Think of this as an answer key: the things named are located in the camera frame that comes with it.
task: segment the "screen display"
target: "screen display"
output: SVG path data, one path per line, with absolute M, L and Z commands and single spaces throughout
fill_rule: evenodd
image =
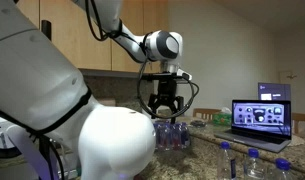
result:
M 234 100 L 232 107 L 232 127 L 291 136 L 290 101 Z
M 259 100 L 291 100 L 290 84 L 258 83 Z

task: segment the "wooden cabinet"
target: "wooden cabinet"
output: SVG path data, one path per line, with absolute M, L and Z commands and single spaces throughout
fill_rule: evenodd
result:
M 40 0 L 40 20 L 52 23 L 52 42 L 73 65 L 111 70 L 111 40 L 95 40 L 85 12 L 71 0 Z
M 120 19 L 134 34 L 143 35 L 143 0 L 124 0 Z M 140 64 L 116 42 L 112 42 L 112 71 L 138 72 Z
M 17 3 L 21 12 L 37 27 L 39 25 L 39 1 L 38 0 L 20 0 Z
M 21 11 L 38 27 L 52 23 L 52 42 L 77 68 L 138 72 L 140 64 L 114 41 L 95 40 L 85 11 L 71 0 L 20 0 Z M 167 0 L 124 0 L 120 18 L 135 35 L 168 30 Z M 159 62 L 145 72 L 159 72 Z

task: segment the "bottle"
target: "bottle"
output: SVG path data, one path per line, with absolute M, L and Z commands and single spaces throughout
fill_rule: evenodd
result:
M 222 142 L 218 153 L 217 179 L 218 180 L 235 180 L 235 156 L 230 149 L 228 142 Z
M 185 122 L 181 124 L 181 144 L 183 149 L 191 144 L 190 133 Z
M 171 137 L 170 124 L 169 123 L 162 124 L 159 128 L 159 133 L 160 133 L 160 142 L 158 149 L 160 151 L 171 150 L 172 137 Z
M 250 148 L 248 150 L 248 157 L 244 162 L 244 179 L 265 179 L 265 167 L 259 159 L 259 151 Z
M 293 180 L 290 173 L 290 162 L 283 158 L 275 160 L 276 169 L 273 171 L 273 180 Z
M 181 149 L 181 127 L 180 124 L 172 125 L 172 149 L 180 150 Z
M 155 150 L 158 150 L 160 142 L 159 123 L 153 123 L 153 126 L 155 131 Z

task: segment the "laptop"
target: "laptop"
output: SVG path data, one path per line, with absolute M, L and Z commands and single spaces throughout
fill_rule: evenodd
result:
M 232 100 L 231 129 L 214 136 L 278 153 L 292 138 L 291 102 Z

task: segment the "blue bottle cap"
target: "blue bottle cap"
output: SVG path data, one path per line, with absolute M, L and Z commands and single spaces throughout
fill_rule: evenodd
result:
M 230 144 L 228 142 L 221 142 L 221 148 L 222 149 L 230 149 Z
M 253 157 L 253 158 L 258 158 L 259 157 L 259 151 L 257 149 L 254 149 L 254 148 L 250 148 L 248 150 L 248 154 L 250 157 Z
M 277 158 L 275 160 L 276 167 L 282 170 L 289 170 L 290 169 L 290 162 L 283 159 L 283 158 Z

